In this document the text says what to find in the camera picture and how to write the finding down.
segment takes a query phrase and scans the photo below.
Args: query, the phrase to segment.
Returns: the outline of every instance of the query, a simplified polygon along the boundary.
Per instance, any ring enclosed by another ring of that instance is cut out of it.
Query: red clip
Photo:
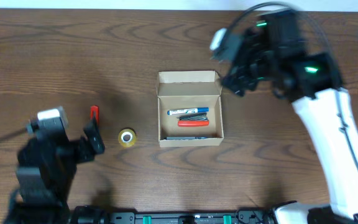
[[[91,106],[91,119],[95,118],[99,125],[99,107],[96,105]]]
[[[209,121],[178,121],[178,127],[202,127],[208,125]]]

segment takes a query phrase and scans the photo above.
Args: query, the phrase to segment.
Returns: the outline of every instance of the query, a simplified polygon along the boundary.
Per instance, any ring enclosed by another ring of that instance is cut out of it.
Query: blue marker
[[[175,115],[175,114],[188,114],[188,113],[202,113],[208,112],[209,108],[192,108],[192,109],[180,109],[180,110],[170,110],[168,111],[168,115]]]

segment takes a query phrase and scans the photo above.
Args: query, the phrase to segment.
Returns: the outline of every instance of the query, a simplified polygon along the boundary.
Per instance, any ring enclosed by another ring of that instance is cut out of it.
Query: cardboard box
[[[158,141],[160,147],[218,146],[223,141],[221,91],[215,71],[160,72],[157,77]],[[209,125],[178,127],[178,117],[168,110],[208,107]],[[165,140],[166,137],[208,137],[208,139]]]

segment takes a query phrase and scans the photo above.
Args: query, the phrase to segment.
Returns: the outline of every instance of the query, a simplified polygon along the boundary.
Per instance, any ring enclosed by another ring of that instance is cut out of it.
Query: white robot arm
[[[250,12],[271,5],[286,9],[259,15],[256,29],[232,33]],[[319,34],[326,52],[307,54],[299,18],[306,19]],[[258,82],[272,82],[275,95],[287,99],[306,126],[323,167],[329,205],[283,205],[274,210],[275,222],[358,222],[358,131],[349,93],[343,89],[340,71],[319,25],[292,6],[266,2],[217,31],[210,49],[214,59],[231,62],[221,83],[233,93],[244,96],[246,91],[254,91]]]
[[[326,89],[317,92],[316,99],[303,97],[292,106],[305,124],[323,167],[333,213],[354,220],[358,214],[358,131],[349,93]],[[307,223],[309,210],[315,207],[289,204],[277,208],[275,216],[278,223]]]

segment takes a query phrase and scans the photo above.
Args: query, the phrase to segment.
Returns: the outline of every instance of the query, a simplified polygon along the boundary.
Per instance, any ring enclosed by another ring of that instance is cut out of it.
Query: yellow tape roll
[[[131,147],[136,142],[136,134],[131,129],[123,129],[118,134],[118,142],[124,147]]]

